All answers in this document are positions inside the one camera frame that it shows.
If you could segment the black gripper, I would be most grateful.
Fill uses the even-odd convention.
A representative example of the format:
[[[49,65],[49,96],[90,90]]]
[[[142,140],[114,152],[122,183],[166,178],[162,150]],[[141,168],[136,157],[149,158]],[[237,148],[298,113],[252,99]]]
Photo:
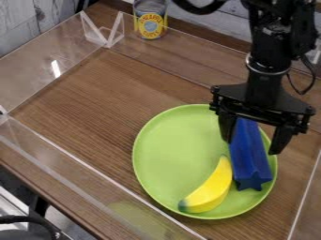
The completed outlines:
[[[211,109],[219,115],[223,140],[232,142],[237,117],[275,126],[271,142],[271,155],[279,155],[288,146],[294,134],[307,133],[316,109],[311,104],[294,97],[284,88],[275,95],[259,92],[247,97],[248,85],[224,84],[211,88],[213,101]]]

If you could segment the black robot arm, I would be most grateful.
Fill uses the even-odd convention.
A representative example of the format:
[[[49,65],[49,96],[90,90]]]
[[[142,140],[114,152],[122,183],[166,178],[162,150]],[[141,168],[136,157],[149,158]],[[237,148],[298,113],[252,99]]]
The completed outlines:
[[[284,88],[292,63],[314,68],[307,53],[316,48],[316,0],[244,0],[249,9],[252,46],[247,56],[248,81],[212,88],[211,109],[219,115],[223,139],[236,138],[244,117],[275,127],[269,153],[278,155],[292,137],[310,129],[316,113]]]

